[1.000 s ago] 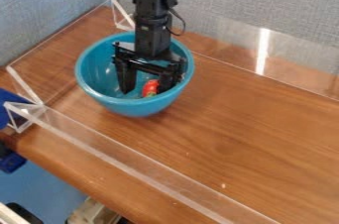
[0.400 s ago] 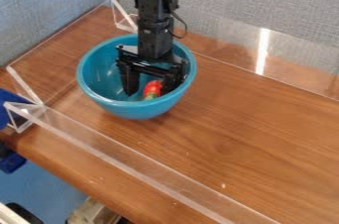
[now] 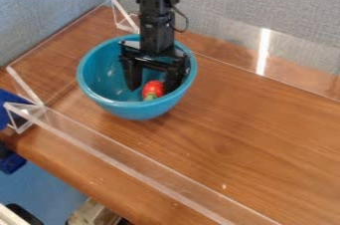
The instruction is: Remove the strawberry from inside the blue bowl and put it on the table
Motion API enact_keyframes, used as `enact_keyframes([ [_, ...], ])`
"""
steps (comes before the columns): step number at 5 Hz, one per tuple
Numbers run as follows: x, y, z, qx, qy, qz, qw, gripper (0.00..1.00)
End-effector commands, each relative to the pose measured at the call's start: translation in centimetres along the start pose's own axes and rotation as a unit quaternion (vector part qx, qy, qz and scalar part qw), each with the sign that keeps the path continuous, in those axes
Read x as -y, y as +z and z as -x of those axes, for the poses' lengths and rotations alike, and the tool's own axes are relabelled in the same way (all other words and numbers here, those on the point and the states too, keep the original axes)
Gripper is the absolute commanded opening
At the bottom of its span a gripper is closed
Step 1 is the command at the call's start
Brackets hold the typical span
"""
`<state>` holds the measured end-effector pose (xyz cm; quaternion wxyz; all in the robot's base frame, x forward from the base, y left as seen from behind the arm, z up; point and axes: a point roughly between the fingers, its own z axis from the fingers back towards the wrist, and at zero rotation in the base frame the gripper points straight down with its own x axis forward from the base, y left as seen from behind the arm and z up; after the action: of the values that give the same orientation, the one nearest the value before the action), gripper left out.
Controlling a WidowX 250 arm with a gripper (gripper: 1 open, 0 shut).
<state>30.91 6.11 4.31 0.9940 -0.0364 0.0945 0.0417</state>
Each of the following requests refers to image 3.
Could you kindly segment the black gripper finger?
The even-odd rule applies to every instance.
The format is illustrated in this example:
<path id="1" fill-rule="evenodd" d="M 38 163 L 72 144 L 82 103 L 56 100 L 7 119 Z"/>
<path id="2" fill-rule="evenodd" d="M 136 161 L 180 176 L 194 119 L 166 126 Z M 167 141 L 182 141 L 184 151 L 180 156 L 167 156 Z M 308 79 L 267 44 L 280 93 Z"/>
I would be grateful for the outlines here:
<path id="1" fill-rule="evenodd" d="M 132 59 L 123 59 L 127 85 L 131 91 L 142 86 L 143 82 L 143 64 Z"/>
<path id="2" fill-rule="evenodd" d="M 186 68 L 168 68 L 166 77 L 166 91 L 171 93 L 182 84 L 183 78 L 186 76 Z"/>

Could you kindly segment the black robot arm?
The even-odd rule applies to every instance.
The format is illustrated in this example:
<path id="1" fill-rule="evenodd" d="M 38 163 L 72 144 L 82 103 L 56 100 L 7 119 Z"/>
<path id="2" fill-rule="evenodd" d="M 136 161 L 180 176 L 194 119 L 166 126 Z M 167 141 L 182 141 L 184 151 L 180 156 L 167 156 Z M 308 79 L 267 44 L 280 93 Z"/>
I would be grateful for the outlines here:
<path id="1" fill-rule="evenodd" d="M 144 69 L 166 73 L 166 93 L 182 84 L 188 54 L 175 46 L 175 14 L 179 0 L 138 0 L 140 4 L 140 39 L 120 41 L 120 61 L 126 80 L 134 91 L 142 86 Z"/>

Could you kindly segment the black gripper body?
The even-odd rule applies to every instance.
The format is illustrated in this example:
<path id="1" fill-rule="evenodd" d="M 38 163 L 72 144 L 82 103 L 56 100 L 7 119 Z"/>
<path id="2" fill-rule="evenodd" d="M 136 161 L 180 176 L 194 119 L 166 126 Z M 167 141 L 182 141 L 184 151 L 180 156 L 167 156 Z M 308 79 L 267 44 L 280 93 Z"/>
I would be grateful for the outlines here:
<path id="1" fill-rule="evenodd" d="M 136 40 L 120 41 L 123 59 L 132 59 L 143 64 L 144 69 L 167 74 L 168 68 L 188 67 L 188 55 L 175 46 L 175 14 L 142 16 L 142 33 Z"/>

